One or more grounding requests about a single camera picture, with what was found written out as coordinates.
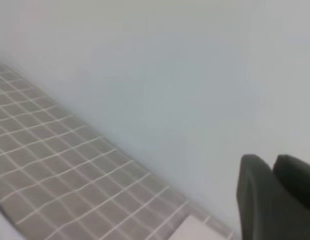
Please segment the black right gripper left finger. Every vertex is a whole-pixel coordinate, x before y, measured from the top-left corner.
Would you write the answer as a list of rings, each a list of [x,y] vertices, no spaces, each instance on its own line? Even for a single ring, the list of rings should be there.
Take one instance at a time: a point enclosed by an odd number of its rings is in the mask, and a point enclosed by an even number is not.
[[[244,240],[310,240],[310,210],[257,155],[241,159],[237,203]]]

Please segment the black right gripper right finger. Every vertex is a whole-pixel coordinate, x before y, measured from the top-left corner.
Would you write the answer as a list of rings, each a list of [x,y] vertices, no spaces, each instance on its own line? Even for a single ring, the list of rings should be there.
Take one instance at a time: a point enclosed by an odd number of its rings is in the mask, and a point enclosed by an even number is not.
[[[310,164],[290,155],[279,155],[273,173],[283,187],[310,210]]]

